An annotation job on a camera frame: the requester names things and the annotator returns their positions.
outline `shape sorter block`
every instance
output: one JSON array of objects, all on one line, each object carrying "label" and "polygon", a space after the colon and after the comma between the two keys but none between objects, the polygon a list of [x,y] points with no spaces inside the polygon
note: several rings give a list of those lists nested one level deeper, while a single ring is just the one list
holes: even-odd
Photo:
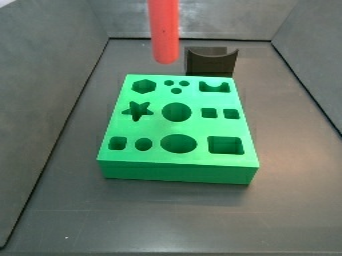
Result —
[{"label": "shape sorter block", "polygon": [[105,178],[248,184],[259,161],[233,80],[126,75],[97,162]]}]

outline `red cylinder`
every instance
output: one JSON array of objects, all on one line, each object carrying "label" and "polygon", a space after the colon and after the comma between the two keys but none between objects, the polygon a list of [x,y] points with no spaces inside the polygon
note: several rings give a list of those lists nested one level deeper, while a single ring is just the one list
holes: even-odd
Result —
[{"label": "red cylinder", "polygon": [[177,0],[148,0],[148,14],[153,57],[169,64],[178,56]]}]

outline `gray floor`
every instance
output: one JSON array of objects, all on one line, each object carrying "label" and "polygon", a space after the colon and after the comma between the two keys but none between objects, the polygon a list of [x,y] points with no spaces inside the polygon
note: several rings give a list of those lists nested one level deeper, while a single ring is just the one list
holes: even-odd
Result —
[{"label": "gray floor", "polygon": [[248,187],[105,180],[94,161],[126,73],[157,65],[112,40],[2,252],[342,252],[342,141],[269,43],[240,49],[235,81],[261,168]]}]

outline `square hole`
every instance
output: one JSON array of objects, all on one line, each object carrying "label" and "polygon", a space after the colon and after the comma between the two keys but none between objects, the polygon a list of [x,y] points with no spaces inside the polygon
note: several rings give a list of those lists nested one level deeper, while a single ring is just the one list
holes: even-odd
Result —
[{"label": "square hole", "polygon": [[243,155],[243,146],[237,137],[208,137],[208,152],[211,154]]},{"label": "square hole", "polygon": [[125,137],[112,137],[109,141],[109,150],[122,150],[125,148],[126,138]]},{"label": "square hole", "polygon": [[223,109],[224,118],[239,119],[240,115],[236,109]]},{"label": "square hole", "polygon": [[217,112],[215,108],[201,108],[201,117],[217,118]]}]

